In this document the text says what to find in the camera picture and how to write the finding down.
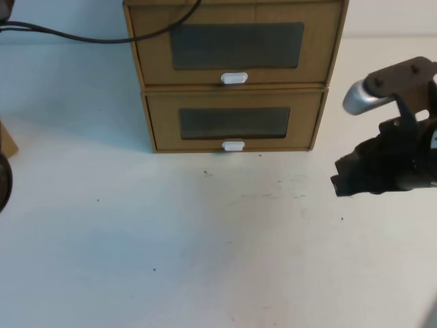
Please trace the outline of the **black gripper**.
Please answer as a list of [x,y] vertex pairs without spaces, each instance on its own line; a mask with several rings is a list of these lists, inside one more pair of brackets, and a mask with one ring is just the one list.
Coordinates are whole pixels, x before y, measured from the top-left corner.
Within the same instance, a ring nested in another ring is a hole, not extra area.
[[436,187],[436,119],[406,128],[401,118],[379,125],[380,133],[335,162],[331,182],[338,197],[380,195]]

